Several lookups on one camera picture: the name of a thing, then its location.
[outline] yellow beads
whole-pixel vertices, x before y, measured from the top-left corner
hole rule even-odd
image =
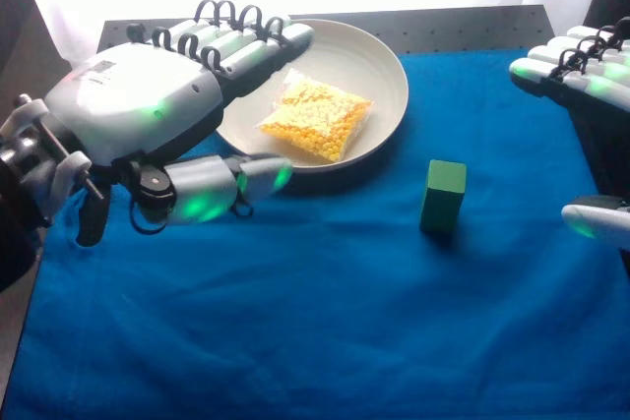
[[[372,103],[295,71],[287,78],[296,76],[277,109],[261,123],[261,130],[329,161],[339,161]]]

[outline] blue cloth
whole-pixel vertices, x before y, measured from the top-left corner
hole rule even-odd
[[[596,190],[566,111],[514,87],[521,52],[410,55],[409,110],[345,191],[246,222],[50,231],[13,419],[605,417],[630,405],[630,285],[567,228]],[[210,138],[195,154],[226,152]],[[464,162],[451,247],[418,231],[430,159]]]

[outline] white plate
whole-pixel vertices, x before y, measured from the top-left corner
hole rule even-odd
[[[309,50],[259,89],[229,105],[218,132],[241,153],[272,152],[288,157],[295,172],[330,171],[367,157],[394,133],[407,110],[407,76],[394,52],[371,34],[327,20],[300,22],[315,30]],[[256,128],[272,112],[290,68],[374,101],[364,128],[348,145],[342,161],[327,163]]]

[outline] green block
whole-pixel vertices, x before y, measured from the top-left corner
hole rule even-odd
[[[440,233],[455,230],[465,190],[465,164],[431,159],[422,199],[420,228]]]

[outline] white robotic hand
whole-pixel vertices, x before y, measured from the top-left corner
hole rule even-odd
[[[204,19],[209,5],[212,17]],[[146,33],[130,25],[130,42],[79,65],[44,101],[22,96],[0,128],[0,205],[19,195],[7,213],[29,209],[26,230],[50,224],[82,185],[89,193],[78,241],[91,246],[104,230],[113,184],[128,189],[132,225],[146,234],[228,210],[250,216],[252,202],[286,184],[291,164],[281,156],[176,159],[217,128],[235,98],[302,54],[313,30],[288,17],[264,19],[255,6],[236,18],[231,2],[204,0],[194,19]],[[135,207],[158,227],[141,227]]]
[[[630,112],[630,18],[595,30],[570,29],[532,49],[510,66],[512,81],[536,96],[548,96],[577,113],[602,108]],[[624,199],[581,197],[562,209],[564,221],[579,233],[630,250],[630,208]]]

